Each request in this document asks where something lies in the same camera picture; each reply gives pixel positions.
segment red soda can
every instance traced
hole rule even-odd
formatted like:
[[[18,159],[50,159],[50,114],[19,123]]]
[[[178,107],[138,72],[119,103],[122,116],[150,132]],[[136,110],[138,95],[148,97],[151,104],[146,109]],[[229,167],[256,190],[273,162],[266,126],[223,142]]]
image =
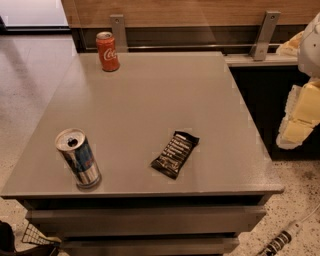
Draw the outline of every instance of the red soda can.
[[[104,71],[115,71],[120,67],[114,36],[110,32],[100,32],[96,36],[99,59]]]

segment black wrapper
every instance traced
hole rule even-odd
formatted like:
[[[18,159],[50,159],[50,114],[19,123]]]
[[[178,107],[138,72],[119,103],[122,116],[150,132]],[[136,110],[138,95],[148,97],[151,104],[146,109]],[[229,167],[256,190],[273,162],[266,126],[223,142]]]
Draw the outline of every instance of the black wrapper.
[[[199,138],[186,132],[176,131],[160,156],[152,161],[151,167],[172,179],[176,179],[180,169],[198,143]]]

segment terrazzo floor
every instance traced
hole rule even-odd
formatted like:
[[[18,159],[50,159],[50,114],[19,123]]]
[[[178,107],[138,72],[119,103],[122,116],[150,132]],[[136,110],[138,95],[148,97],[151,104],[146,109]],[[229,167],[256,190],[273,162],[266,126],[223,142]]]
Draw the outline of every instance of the terrazzo floor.
[[[69,35],[0,36],[0,190],[28,143],[55,89],[76,55]],[[274,162],[286,190],[266,204],[267,215],[228,256],[255,256],[293,220],[320,203],[320,162]],[[26,210],[0,198],[0,220],[14,229],[18,251],[27,226]],[[320,255],[320,210],[303,224],[279,256]]]

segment gray table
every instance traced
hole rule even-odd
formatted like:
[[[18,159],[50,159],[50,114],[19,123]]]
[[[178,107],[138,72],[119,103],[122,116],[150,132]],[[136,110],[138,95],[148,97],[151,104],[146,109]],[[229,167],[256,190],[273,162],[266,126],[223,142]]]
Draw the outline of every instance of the gray table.
[[[75,58],[1,196],[64,240],[71,255],[222,254],[264,216],[283,186],[220,53]],[[79,190],[57,134],[85,131],[102,174]],[[174,131],[200,138],[177,180],[150,163]]]

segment blue can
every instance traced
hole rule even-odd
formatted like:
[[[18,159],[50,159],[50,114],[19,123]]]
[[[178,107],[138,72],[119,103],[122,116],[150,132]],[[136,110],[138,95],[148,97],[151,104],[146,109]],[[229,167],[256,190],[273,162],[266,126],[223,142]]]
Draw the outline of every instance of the blue can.
[[[100,181],[98,165],[82,130],[72,128],[62,131],[57,136],[55,144],[68,163],[79,187],[91,188]]]

